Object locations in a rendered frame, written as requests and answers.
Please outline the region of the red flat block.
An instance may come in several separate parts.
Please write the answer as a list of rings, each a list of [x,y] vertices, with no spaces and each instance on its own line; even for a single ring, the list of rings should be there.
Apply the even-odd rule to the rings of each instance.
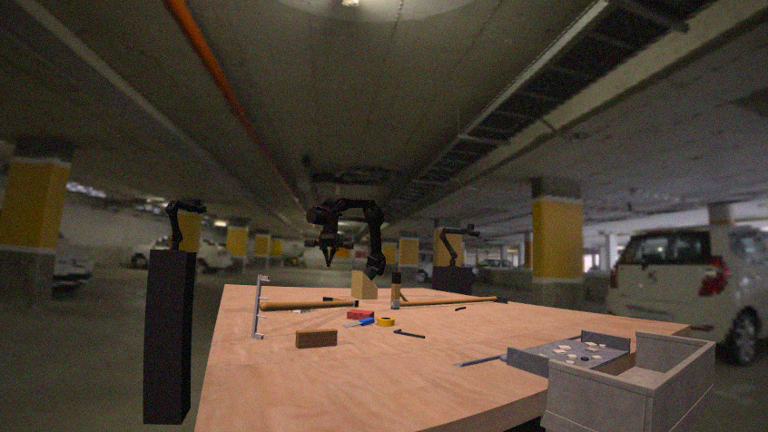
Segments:
[[[356,319],[356,320],[363,320],[367,318],[373,318],[374,319],[374,311],[373,310],[364,310],[364,309],[351,309],[347,311],[347,319]]]

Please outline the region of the yellow tape roll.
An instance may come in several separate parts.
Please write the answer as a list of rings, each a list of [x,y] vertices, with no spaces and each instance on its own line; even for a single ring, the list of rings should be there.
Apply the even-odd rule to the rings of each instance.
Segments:
[[[390,317],[379,317],[377,325],[383,327],[392,327],[395,326],[395,319]]]

